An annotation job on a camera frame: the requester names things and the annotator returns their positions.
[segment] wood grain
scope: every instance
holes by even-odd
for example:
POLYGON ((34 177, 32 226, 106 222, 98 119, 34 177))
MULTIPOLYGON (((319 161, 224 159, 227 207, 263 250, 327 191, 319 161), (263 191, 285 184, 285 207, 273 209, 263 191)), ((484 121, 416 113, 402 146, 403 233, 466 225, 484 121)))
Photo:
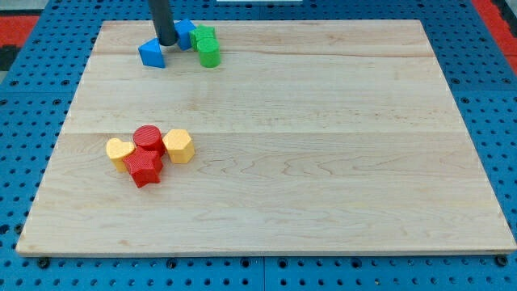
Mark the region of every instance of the wood grain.
POLYGON ((515 240, 420 22, 204 22, 222 63, 106 22, 17 250, 27 256, 494 254, 515 240), (187 129, 137 189, 104 154, 187 129))

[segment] yellow block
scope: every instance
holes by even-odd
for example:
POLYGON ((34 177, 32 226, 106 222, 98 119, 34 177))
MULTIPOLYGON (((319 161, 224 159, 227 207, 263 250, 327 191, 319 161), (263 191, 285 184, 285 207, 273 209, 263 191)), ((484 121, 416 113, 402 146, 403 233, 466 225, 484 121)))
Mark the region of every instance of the yellow block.
POLYGON ((185 129, 172 129, 163 137, 170 161, 188 163, 195 154, 191 136, 185 129))
POLYGON ((135 145, 130 141, 123 142, 118 138, 111 138, 106 144, 107 156, 115 165, 116 170, 121 173, 128 171, 122 159, 132 154, 133 151, 135 151, 135 145))

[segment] toy block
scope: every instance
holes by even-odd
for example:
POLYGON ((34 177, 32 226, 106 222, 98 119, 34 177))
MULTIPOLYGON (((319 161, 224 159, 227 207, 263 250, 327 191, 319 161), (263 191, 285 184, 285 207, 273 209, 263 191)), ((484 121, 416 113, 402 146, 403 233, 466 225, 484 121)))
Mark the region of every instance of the toy block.
POLYGON ((157 38, 146 42, 138 48, 140 58, 144 65, 165 68, 165 62, 163 61, 162 50, 160 49, 160 43, 157 38))
POLYGON ((154 125, 144 125, 135 131, 132 140, 144 150, 156 150, 160 157, 165 154, 160 129, 154 125))
POLYGON ((194 143, 185 129, 172 129, 163 137, 172 163, 188 163, 195 154, 194 143))
POLYGON ((196 29, 189 32, 192 49, 197 50, 197 43, 205 38, 216 38, 216 29, 200 24, 196 29))
POLYGON ((174 24, 176 33, 178 33, 178 46, 181 50, 188 50, 192 47, 189 32, 195 29, 195 25, 190 19, 184 19, 174 24))
POLYGON ((138 146, 123 161, 138 188, 142 188, 148 183, 160 183, 160 171, 163 164, 160 154, 156 150, 144 150, 138 146))
POLYGON ((122 142, 118 138, 111 138, 106 143, 106 154, 115 165, 115 169, 120 173, 128 171, 122 160, 134 151, 135 145, 130 141, 122 142))
POLYGON ((197 43, 200 64, 205 68, 215 68, 221 63, 219 42, 215 38, 205 38, 197 43))

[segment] red surface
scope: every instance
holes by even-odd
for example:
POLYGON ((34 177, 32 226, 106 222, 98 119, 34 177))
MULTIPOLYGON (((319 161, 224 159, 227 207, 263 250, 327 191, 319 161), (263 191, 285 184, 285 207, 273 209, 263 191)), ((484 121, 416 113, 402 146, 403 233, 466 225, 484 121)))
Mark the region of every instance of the red surface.
POLYGON ((0 16, 0 47, 15 45, 23 47, 39 16, 0 16))
POLYGON ((132 135, 132 139, 137 146, 145 150, 156 150, 160 157, 165 154, 165 145, 162 141, 160 129, 154 125, 144 125, 137 129, 132 135))
POLYGON ((511 34, 508 23, 501 17, 501 11, 490 0, 472 0, 472 4, 517 74, 517 39, 511 34))
POLYGON ((138 146, 123 161, 138 188, 142 188, 148 183, 160 183, 160 171, 162 171, 163 163, 156 150, 144 150, 138 146))

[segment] green block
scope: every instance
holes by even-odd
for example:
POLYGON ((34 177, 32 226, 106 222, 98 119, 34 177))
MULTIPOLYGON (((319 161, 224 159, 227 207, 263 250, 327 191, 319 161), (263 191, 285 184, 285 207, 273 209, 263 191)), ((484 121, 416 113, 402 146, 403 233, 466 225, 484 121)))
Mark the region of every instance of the green block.
POLYGON ((215 68, 221 63, 219 42, 215 38, 204 38, 197 43, 200 63, 205 68, 215 68))
POLYGON ((189 31, 191 37, 192 49, 197 50, 197 43, 205 38, 216 38, 216 29, 214 27, 206 27, 200 24, 196 29, 189 31))

